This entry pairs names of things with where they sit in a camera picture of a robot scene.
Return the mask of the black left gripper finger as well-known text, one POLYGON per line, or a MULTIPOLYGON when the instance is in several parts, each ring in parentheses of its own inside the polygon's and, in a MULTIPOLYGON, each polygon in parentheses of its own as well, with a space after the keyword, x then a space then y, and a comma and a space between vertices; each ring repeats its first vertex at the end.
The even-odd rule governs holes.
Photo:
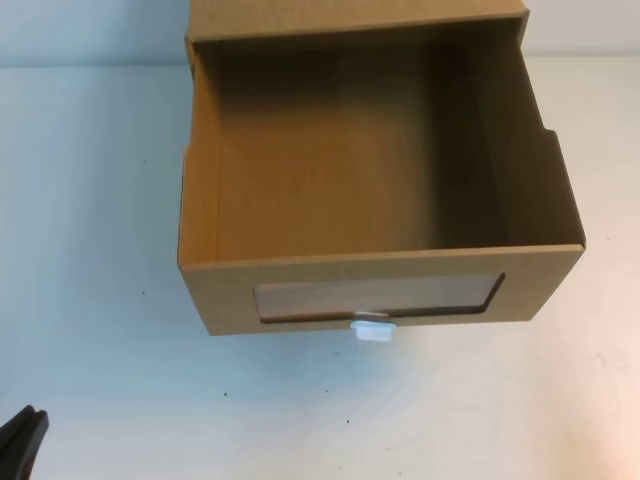
POLYGON ((1 480, 31 477, 36 456, 48 430, 48 414, 25 406, 1 427, 1 480))

